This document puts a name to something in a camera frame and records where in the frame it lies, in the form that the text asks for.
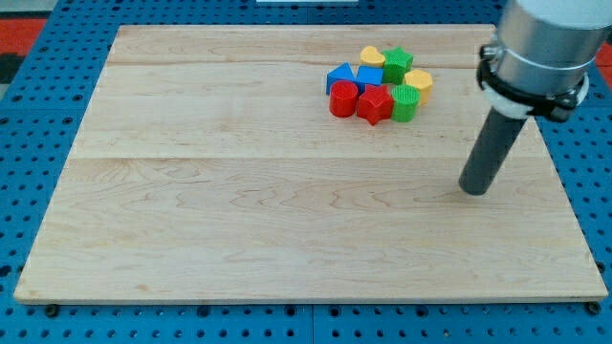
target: wooden board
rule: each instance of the wooden board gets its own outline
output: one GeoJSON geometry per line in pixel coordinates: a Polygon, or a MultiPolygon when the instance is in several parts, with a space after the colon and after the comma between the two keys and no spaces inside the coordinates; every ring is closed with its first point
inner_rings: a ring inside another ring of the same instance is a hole
{"type": "Polygon", "coordinates": [[[15,297],[23,303],[596,300],[529,121],[486,197],[457,185],[490,26],[122,27],[15,297]],[[408,124],[333,118],[365,45],[434,75],[408,124]]]}

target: wood grain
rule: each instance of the wood grain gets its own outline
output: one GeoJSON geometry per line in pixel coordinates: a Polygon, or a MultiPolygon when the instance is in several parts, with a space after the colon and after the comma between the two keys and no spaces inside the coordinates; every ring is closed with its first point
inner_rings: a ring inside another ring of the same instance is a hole
{"type": "Polygon", "coordinates": [[[469,303],[607,294],[536,124],[485,197],[490,26],[123,27],[15,297],[23,303],[469,303]],[[409,124],[327,112],[327,71],[402,45],[409,124]]]}

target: green star block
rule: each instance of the green star block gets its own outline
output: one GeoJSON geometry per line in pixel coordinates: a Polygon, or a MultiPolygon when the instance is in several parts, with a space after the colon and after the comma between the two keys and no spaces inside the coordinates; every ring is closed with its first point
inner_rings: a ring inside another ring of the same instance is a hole
{"type": "Polygon", "coordinates": [[[419,90],[410,85],[400,85],[393,89],[391,95],[395,100],[391,119],[398,122],[411,121],[419,105],[419,98],[421,97],[419,90]]]}
{"type": "Polygon", "coordinates": [[[412,55],[405,52],[402,47],[383,51],[382,54],[385,58],[382,83],[401,85],[404,74],[412,67],[412,55]]]}

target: blue perforated surface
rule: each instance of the blue perforated surface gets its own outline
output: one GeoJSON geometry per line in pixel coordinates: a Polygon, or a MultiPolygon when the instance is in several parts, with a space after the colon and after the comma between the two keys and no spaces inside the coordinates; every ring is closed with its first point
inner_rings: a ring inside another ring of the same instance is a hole
{"type": "MultiPolygon", "coordinates": [[[[61,0],[0,102],[0,342],[610,342],[609,299],[599,314],[583,304],[81,306],[49,317],[45,307],[12,298],[119,24],[494,23],[503,3],[361,0],[350,8],[266,8],[252,0],[61,0]]],[[[538,123],[609,284],[612,95],[595,69],[591,78],[589,98],[570,121],[538,123]]]]}

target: toy block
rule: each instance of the toy block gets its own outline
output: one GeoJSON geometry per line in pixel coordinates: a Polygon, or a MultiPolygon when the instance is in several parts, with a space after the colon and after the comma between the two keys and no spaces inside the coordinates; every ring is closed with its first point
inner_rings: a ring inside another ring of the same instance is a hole
{"type": "Polygon", "coordinates": [[[395,100],[391,119],[398,122],[411,121],[419,105],[419,90],[410,85],[400,85],[393,89],[391,95],[395,100]]]}
{"type": "Polygon", "coordinates": [[[384,55],[379,53],[379,50],[372,46],[363,48],[360,54],[361,66],[383,67],[384,55]]]}
{"type": "Polygon", "coordinates": [[[325,94],[329,96],[332,84],[340,80],[355,82],[355,76],[353,75],[351,65],[348,64],[348,62],[342,63],[335,70],[327,74],[327,87],[325,88],[325,94]]]}
{"type": "Polygon", "coordinates": [[[382,54],[385,58],[382,82],[401,85],[405,73],[412,67],[412,55],[405,52],[402,47],[383,51],[382,54]]]}
{"type": "Polygon", "coordinates": [[[412,70],[404,75],[404,84],[419,90],[421,93],[419,105],[427,104],[433,88],[431,74],[422,70],[412,70]]]}
{"type": "Polygon", "coordinates": [[[339,118],[355,114],[359,92],[357,85],[348,80],[339,80],[332,84],[329,96],[329,112],[339,118]]]}
{"type": "Polygon", "coordinates": [[[365,85],[365,92],[358,101],[357,116],[367,119],[371,125],[376,125],[379,120],[391,118],[393,103],[393,97],[386,85],[365,85]]]}
{"type": "Polygon", "coordinates": [[[360,66],[357,70],[357,88],[360,94],[365,92],[365,85],[380,86],[383,82],[383,68],[360,66]]]}

